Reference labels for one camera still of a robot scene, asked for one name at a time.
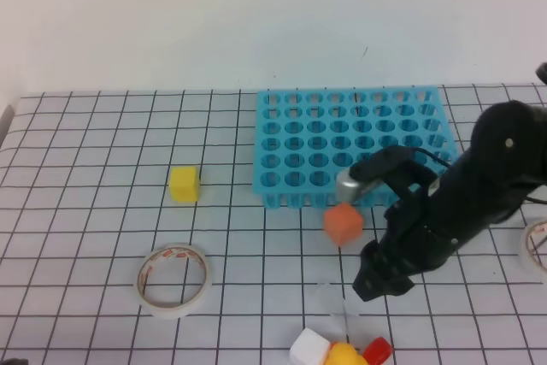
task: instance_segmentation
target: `cable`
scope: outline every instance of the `cable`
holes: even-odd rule
[[[547,205],[547,201],[540,200],[539,198],[524,197],[524,199],[529,201],[530,203]]]
[[[445,166],[446,168],[451,167],[451,165],[448,162],[446,162],[440,157],[435,156],[431,151],[427,151],[426,149],[422,149],[421,147],[414,147],[413,150],[425,154],[426,156],[432,158],[435,162],[438,162],[440,165]]]

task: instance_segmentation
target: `black grid line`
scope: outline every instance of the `black grid line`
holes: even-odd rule
[[[108,257],[105,257],[105,256],[102,256],[102,257],[85,257],[85,258],[80,258],[82,260],[88,260],[88,259],[93,259],[93,258],[97,258],[97,259],[108,259]],[[142,260],[143,257],[141,256],[128,256],[128,257],[125,257],[126,259],[131,259],[131,258],[135,258],[135,259],[139,259],[139,260]],[[192,283],[192,282],[188,282],[186,283],[188,286],[200,286],[201,283]],[[260,286],[261,284],[263,284],[262,282],[231,282],[231,281],[225,281],[225,282],[213,282],[213,285],[214,286],[221,286],[222,284],[226,284],[227,286]],[[269,286],[300,286],[302,283],[300,282],[267,282],[266,283],[267,285]],[[303,283],[305,286],[316,286],[317,283],[316,282],[304,282]],[[333,281],[330,283],[331,285],[333,286],[341,286],[342,283],[340,282],[337,282],[337,281]],[[345,282],[344,285],[345,286],[350,286],[352,285],[353,282]],[[463,282],[416,282],[416,284],[419,284],[419,285],[426,285],[426,286],[463,286],[464,283]],[[473,283],[469,283],[469,285],[472,285],[472,286],[499,286],[499,285],[504,285],[506,284],[505,282],[480,282],[480,281],[477,281],[477,282],[473,282]],[[539,281],[534,281],[534,282],[530,282],[530,281],[522,281],[522,282],[508,282],[507,284],[509,285],[516,285],[516,286],[536,286],[536,285],[539,285],[541,284],[541,282]],[[108,286],[132,286],[133,283],[119,283],[119,284],[113,284],[113,283],[110,283],[108,284]],[[149,284],[148,287],[153,287],[153,286],[176,286],[177,284],[174,284],[174,283],[154,283],[154,284]],[[62,288],[62,287],[65,287],[66,285],[59,285],[59,284],[33,284],[31,286],[29,286],[29,288],[45,288],[45,287],[49,287],[49,288]],[[96,283],[89,283],[89,284],[70,284],[68,285],[68,288],[77,288],[77,287],[94,287],[94,286],[103,286],[103,285],[98,285]],[[5,287],[5,288],[22,288],[22,287],[25,287],[25,286],[22,286],[22,285],[5,285],[5,286],[2,286],[2,287]],[[448,314],[448,316],[458,316],[460,314]],[[477,316],[488,316],[489,314],[476,314]],[[521,314],[523,316],[525,315],[547,315],[547,314]],[[10,314],[7,314],[7,315],[0,315],[0,317],[12,317],[12,316],[16,316],[16,315],[10,315]]]
[[[370,219],[373,223],[373,229],[374,229],[374,239],[376,239],[376,241],[379,241],[381,238],[378,238],[378,229],[376,228],[376,220],[374,219],[374,211],[373,209],[370,209]],[[385,306],[385,317],[387,319],[387,329],[389,330],[390,332],[390,345],[391,347],[395,348],[395,342],[393,340],[393,330],[391,329],[391,319],[390,319],[390,316],[393,316],[393,315],[390,315],[390,308],[388,306],[388,303],[387,303],[387,296],[383,296],[384,298],[384,306]],[[397,354],[393,354],[393,365],[397,365]]]
[[[475,88],[474,85],[473,85],[473,89],[474,89],[475,95],[477,97],[477,100],[480,102],[479,94],[477,93],[477,89]],[[446,96],[447,101],[449,102],[450,114],[452,115],[452,117],[454,117],[454,115],[452,113],[452,107],[450,105],[450,100],[448,99],[448,93],[446,93],[446,94],[447,94],[447,96]],[[457,135],[458,142],[460,143],[460,146],[462,147],[462,150],[463,150],[463,144],[462,144],[462,141],[461,141],[461,138],[460,138],[460,132],[457,130],[457,128],[456,128],[456,135]],[[485,346],[482,342],[482,335],[480,333],[479,321],[477,320],[477,315],[475,314],[475,308],[473,306],[473,299],[471,298],[471,292],[469,292],[469,284],[468,284],[466,276],[465,276],[465,271],[463,269],[463,264],[462,264],[462,257],[460,256],[460,251],[459,250],[456,251],[456,257],[458,259],[458,265],[460,267],[460,271],[462,272],[463,284],[465,285],[465,291],[468,295],[469,306],[471,307],[471,313],[473,314],[473,319],[474,319],[474,322],[475,322],[475,326],[477,328],[477,335],[479,335],[479,342],[480,342],[480,348],[482,349],[482,353],[483,353],[483,359],[485,360],[485,364],[488,364],[488,360],[486,359]]]
[[[180,107],[179,107],[179,116],[178,116],[178,120],[177,120],[177,124],[179,124],[179,121],[180,121],[180,114],[182,112],[182,104],[184,102],[184,99],[185,99],[185,95],[184,95],[184,91],[183,91],[183,94],[182,96],[180,97]],[[173,142],[176,141],[177,139],[177,130],[175,130],[175,134],[174,134],[174,139],[173,139]],[[174,145],[173,147],[171,148],[171,155],[169,157],[169,166],[168,166],[168,171],[166,173],[166,177],[165,177],[165,184],[164,184],[164,188],[163,188],[163,193],[162,193],[162,200],[160,201],[160,209],[158,210],[158,213],[157,213],[157,218],[156,218],[156,227],[155,227],[155,230],[154,230],[154,238],[152,239],[152,245],[150,246],[150,252],[152,252],[155,247],[156,247],[156,238],[157,238],[157,233],[158,233],[158,226],[160,225],[160,218],[162,217],[162,205],[163,205],[163,200],[165,198],[165,193],[167,192],[168,190],[168,182],[169,182],[169,174],[170,174],[170,168],[171,168],[171,161],[173,160],[173,153],[174,153]],[[186,270],[188,269],[188,261],[186,261]],[[143,293],[146,289],[146,286],[147,284],[144,284],[144,289],[143,289]],[[138,306],[138,312],[137,312],[137,320],[135,321],[135,330],[133,331],[133,337],[132,337],[132,341],[131,341],[131,349],[129,350],[129,357],[127,358],[127,365],[129,365],[131,363],[131,358],[132,358],[132,352],[133,350],[135,349],[135,338],[137,337],[137,331],[138,331],[138,322],[141,318],[141,316],[147,316],[147,315],[143,315],[142,314],[142,305],[139,305]],[[175,343],[175,346],[177,344],[177,338],[176,338],[176,335],[175,335],[175,339],[174,339],[174,343]]]
[[[211,91],[210,94],[209,94],[209,107],[211,107],[211,103],[213,101],[212,93],[213,93],[213,91]],[[209,119],[210,119],[210,113],[207,115],[207,126],[209,125]],[[208,128],[206,127],[205,128],[204,141],[207,141],[207,131],[208,131]],[[205,147],[203,147],[202,160],[201,160],[201,164],[200,164],[200,168],[199,168],[199,179],[200,179],[200,181],[201,181],[201,177],[202,177],[203,158],[204,157],[205,157]],[[191,218],[190,239],[188,241],[188,243],[190,245],[192,245],[192,240],[193,240],[193,236],[194,236],[194,226],[196,224],[196,214],[197,214],[197,203],[194,204],[193,208],[194,208],[194,210],[193,210],[192,218]],[[180,303],[183,303],[184,299],[185,299],[185,290],[186,290],[186,286],[188,285],[186,283],[186,280],[187,280],[187,277],[188,277],[188,268],[189,267],[190,267],[190,260],[187,260],[186,265],[185,265],[185,276],[184,276],[184,279],[182,281],[182,291],[180,293]],[[177,327],[176,327],[176,330],[175,330],[175,338],[174,338],[174,342],[173,342],[173,354],[171,355],[171,364],[172,365],[174,364],[176,348],[177,348],[177,344],[179,343],[178,342],[179,330],[180,330],[180,318],[177,319]]]
[[[238,99],[238,108],[241,106],[241,90],[239,90],[239,99]],[[238,112],[238,119],[236,121],[236,124],[239,126],[239,112]],[[238,130],[236,129],[236,141],[238,140]],[[232,183],[233,178],[235,175],[235,162],[236,162],[236,152],[233,152],[233,162],[234,166],[232,168]],[[233,198],[233,186],[230,189],[230,206],[232,205],[232,198]],[[216,356],[215,356],[215,364],[218,365],[219,363],[219,348],[221,347],[221,333],[222,333],[222,314],[224,309],[224,282],[226,281],[226,265],[228,262],[228,247],[230,246],[230,228],[231,228],[231,219],[232,219],[232,207],[228,209],[228,221],[226,226],[226,250],[225,250],[225,257],[224,257],[224,268],[222,272],[222,286],[221,286],[221,311],[219,315],[219,333],[217,335],[216,339]]]
[[[69,99],[67,99],[67,102],[66,102],[66,104],[65,104],[65,109],[66,109],[67,106],[68,106],[68,100],[69,100]],[[40,98],[40,103],[38,104],[37,109],[38,109],[38,107],[40,106],[41,102],[42,102],[42,98]],[[59,124],[61,124],[61,120],[59,120],[59,122],[57,123],[57,127],[59,127]],[[45,154],[44,154],[44,158],[42,159],[41,164],[44,164],[45,158],[47,157],[48,152],[49,152],[49,148],[46,150],[46,152],[45,152]],[[32,186],[34,186],[34,183],[36,183],[36,180],[37,180],[37,179],[38,179],[38,173],[36,173],[36,175],[34,176],[34,180],[32,181]],[[28,201],[28,199],[30,198],[31,193],[32,193],[32,188],[28,191],[28,193],[27,193],[27,195],[26,195],[25,202],[23,203],[23,206],[21,207],[21,212],[19,213],[19,217],[17,218],[17,222],[15,223],[15,227],[17,227],[17,224],[19,224],[19,221],[21,220],[21,215],[22,215],[22,213],[23,213],[22,209],[25,208],[25,204],[26,204],[26,202]],[[57,206],[59,205],[59,203],[61,203],[61,200],[62,200],[62,197],[59,197],[59,200],[58,200],[58,202],[57,202]],[[3,255],[2,255],[2,262],[3,262],[3,258],[5,257],[5,253],[8,251],[9,242],[10,242],[11,239],[13,238],[14,233],[15,233],[15,229],[14,229],[14,232],[13,232],[13,233],[11,234],[11,236],[9,237],[9,241],[8,241],[8,243],[6,244],[6,248],[4,249],[4,253],[3,253]],[[40,252],[38,253],[38,256],[41,256],[41,255],[42,255],[42,251],[44,250],[45,242],[46,242],[46,240],[47,240],[48,234],[49,234],[49,230],[48,230],[48,232],[47,232],[46,235],[45,235],[44,242],[42,243],[42,245],[41,245],[41,247],[40,247]],[[24,305],[24,303],[25,303],[26,296],[28,295],[28,290],[29,290],[29,288],[30,288],[30,284],[32,283],[32,279],[33,279],[33,277],[34,277],[34,274],[36,273],[36,268],[38,267],[38,262],[39,262],[39,259],[37,258],[37,259],[36,259],[36,262],[35,262],[35,264],[34,264],[34,267],[33,267],[33,269],[32,269],[32,274],[31,274],[31,276],[30,276],[30,278],[29,278],[29,280],[28,280],[28,284],[27,284],[26,289],[25,289],[25,294],[23,295],[23,298],[22,298],[22,300],[21,300],[21,305],[19,306],[19,309],[18,309],[18,311],[17,311],[17,315],[18,315],[18,316],[15,317],[14,325],[11,327],[11,331],[9,332],[8,339],[6,340],[6,350],[3,352],[2,357],[0,358],[0,362],[3,361],[3,359],[4,359],[5,355],[6,355],[6,351],[7,351],[7,348],[9,347],[9,343],[11,342],[11,339],[12,339],[12,337],[13,337],[15,327],[17,327],[17,321],[18,321],[19,315],[21,314],[21,311],[22,311],[22,309],[23,309],[23,305]]]
[[[264,348],[264,281],[265,281],[265,274],[266,274],[266,209],[264,209],[264,212],[262,213],[262,283],[260,284],[261,287],[261,293],[260,293],[260,354],[259,354],[259,364],[262,365],[262,350]],[[300,247],[302,249],[302,234],[300,235]],[[303,293],[304,285],[302,285],[302,313],[304,313],[304,293]]]
[[[505,90],[505,94],[507,94],[507,99],[510,100],[511,97],[509,96],[509,92],[507,91],[507,87],[505,85],[503,85],[503,89]],[[490,233],[492,243],[494,244],[494,250],[496,251],[496,254],[497,254],[496,241],[494,241],[494,235],[492,234],[492,230],[490,229],[490,227],[488,227],[488,232]],[[505,268],[503,267],[502,259],[500,258],[499,254],[497,254],[497,261],[498,261],[498,263],[499,263],[499,265],[502,269],[502,275],[503,275],[503,279],[505,280],[505,285],[507,286],[507,291],[509,292],[509,298],[511,299],[511,304],[513,305],[513,309],[515,310],[516,318],[519,321],[519,326],[521,327],[522,338],[524,339],[524,344],[526,345],[526,349],[528,351],[528,357],[530,358],[530,363],[533,365],[534,360],[533,360],[533,357],[532,357],[532,352],[530,351],[530,346],[528,344],[528,338],[526,337],[526,333],[524,332],[524,327],[522,326],[522,320],[521,320],[521,316],[519,315],[519,310],[516,308],[515,298],[513,297],[513,292],[511,292],[511,287],[509,286],[509,284],[507,284],[507,275],[505,273]]]
[[[151,104],[151,107],[154,107],[154,100],[156,98],[156,95],[152,98],[152,104]],[[127,101],[127,94],[126,94],[126,98],[124,99],[124,105],[122,106],[122,110],[123,110],[123,107],[125,107],[125,104],[126,104],[126,101]],[[149,117],[148,117],[148,123],[150,124],[150,118],[152,116],[152,111],[151,111],[151,107],[150,107],[150,114],[149,114]],[[120,125],[120,121],[121,121],[121,116],[120,118],[118,119],[118,126]],[[144,132],[144,138],[143,138],[143,143],[144,143],[144,139],[146,138],[146,133],[148,132],[148,130],[146,132]],[[140,157],[143,153],[143,148],[144,146],[142,146],[140,148],[140,151],[138,153],[138,161],[140,160]],[[110,155],[110,152],[111,152],[111,149],[109,150],[109,153],[107,154],[107,162],[108,162],[108,158],[109,158],[109,155]],[[135,168],[135,171],[133,173],[133,177],[132,177],[132,181],[133,183],[135,182],[135,178],[137,177],[137,168]],[[126,213],[127,213],[127,205],[129,204],[129,201],[131,199],[131,194],[132,194],[132,187],[129,189],[129,193],[127,194],[127,200],[126,200],[126,208],[124,209],[124,213],[123,213],[123,216],[121,217],[121,224],[123,225],[123,221],[126,219]],[[116,254],[116,250],[118,249],[118,243],[120,243],[120,236],[121,236],[121,231],[118,232],[118,235],[116,236],[116,242],[115,242],[115,246],[114,246],[114,250],[112,252],[112,256],[115,256]],[[110,264],[109,264],[109,271],[106,275],[106,280],[104,282],[104,288],[103,288],[103,293],[101,295],[101,301],[99,303],[99,306],[98,306],[98,310],[97,312],[101,312],[101,308],[103,307],[103,301],[104,301],[104,295],[106,294],[106,289],[107,289],[107,286],[108,286],[108,283],[109,283],[109,277],[110,277],[110,273],[112,272],[112,266],[114,265],[114,258],[112,258],[110,260]],[[91,337],[90,337],[90,341],[89,341],[89,346],[88,348],[91,349],[91,347],[93,346],[93,339],[95,338],[95,332],[97,330],[97,323],[98,323],[98,318],[96,318],[94,324],[93,324],[93,331],[91,332]],[[87,362],[89,361],[89,355],[90,355],[90,351],[88,350],[87,351],[87,354],[85,356],[85,364],[87,364]]]
[[[97,98],[97,100],[95,101],[95,104],[93,105],[93,108],[95,108],[95,107],[97,106],[97,102],[98,102],[98,98]],[[91,124],[91,116],[90,116],[90,118],[89,118],[89,122],[88,122],[87,125],[89,126],[90,124]],[[76,153],[76,156],[74,156],[74,163],[76,163],[76,161],[77,161],[77,159],[78,159],[79,151],[80,151],[81,148],[82,148],[81,145],[82,145],[83,142],[84,142],[84,138],[85,138],[85,135],[87,134],[87,130],[88,130],[88,129],[86,128],[86,130],[85,130],[85,132],[84,132],[84,137],[82,138],[82,141],[81,141],[81,143],[80,143],[80,146],[79,146],[79,148],[78,148],[78,151],[77,151],[77,153]],[[72,172],[73,172],[73,170],[74,170],[74,163],[73,163],[73,166],[70,168],[70,173],[69,173],[69,176],[67,177],[67,182],[65,183],[65,186],[64,186],[63,189],[62,189],[62,195],[64,195],[64,192],[65,192],[65,190],[67,189],[67,183],[68,183],[68,181],[69,181],[69,179],[70,179],[70,174],[72,174]],[[103,178],[104,170],[105,170],[105,168],[103,168],[103,171],[102,171],[102,173],[101,173],[101,179]],[[92,201],[92,203],[91,203],[91,206],[95,203],[95,200],[97,199],[97,194],[98,194],[98,188],[95,190],[95,193],[94,193],[94,195],[93,195],[93,201]],[[57,204],[56,210],[54,211],[54,216],[53,216],[53,218],[51,219],[49,231],[51,230],[51,227],[53,226],[53,221],[54,221],[54,219],[55,219],[56,213],[57,213],[57,211],[58,211],[58,209],[59,209],[59,206],[60,206],[60,204],[61,204],[62,195],[61,195],[61,197],[59,198],[59,203]],[[87,215],[87,218],[86,218],[86,221],[85,221],[85,225],[84,225],[84,231],[85,231],[85,228],[87,227],[87,224],[88,224],[90,218],[91,218],[91,211],[90,211],[90,213]],[[79,250],[80,250],[80,247],[81,247],[83,241],[84,241],[84,233],[82,233],[82,235],[81,235],[81,237],[80,237],[80,239],[79,239],[78,248],[77,248],[76,253],[75,253],[75,256],[74,256],[74,261],[73,261],[72,266],[71,266],[71,268],[70,268],[70,273],[68,274],[67,284],[64,286],[64,290],[63,290],[63,292],[62,292],[61,301],[59,302],[59,307],[58,307],[58,309],[57,309],[57,314],[56,314],[55,320],[54,320],[54,322],[53,322],[53,327],[51,328],[51,334],[50,334],[50,337],[49,337],[49,339],[48,339],[48,344],[47,344],[47,346],[46,346],[46,353],[45,353],[44,359],[43,359],[43,361],[42,361],[42,364],[43,364],[43,365],[44,365],[45,360],[46,360],[46,358],[47,358],[47,352],[48,352],[48,349],[50,348],[51,340],[53,339],[53,336],[54,336],[54,334],[55,334],[56,324],[57,324],[57,321],[58,321],[59,316],[60,316],[60,313],[61,313],[62,305],[63,305],[63,303],[64,303],[64,298],[65,298],[65,296],[67,295],[68,284],[70,283],[70,279],[72,278],[72,274],[73,274],[73,271],[74,271],[74,266],[76,265],[76,261],[77,261],[78,254],[79,254]]]

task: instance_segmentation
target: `masking tape roll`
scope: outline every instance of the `masking tape roll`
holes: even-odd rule
[[[519,249],[519,257],[524,268],[533,271],[538,275],[541,282],[547,285],[547,268],[545,268],[537,256],[535,255],[535,247],[532,243],[532,238],[538,236],[545,237],[547,235],[547,221],[539,221],[530,224],[524,229],[521,236],[521,244]]]
[[[146,299],[144,295],[144,286],[149,275],[156,269],[161,262],[172,258],[191,258],[196,261],[205,272],[205,279],[196,295],[187,303],[157,303]],[[138,271],[137,281],[134,284],[138,295],[139,303],[145,307],[156,318],[171,320],[187,316],[195,311],[203,302],[205,293],[212,285],[212,277],[209,265],[205,256],[196,248],[188,244],[170,244],[167,247],[153,251],[143,262],[143,266]]]

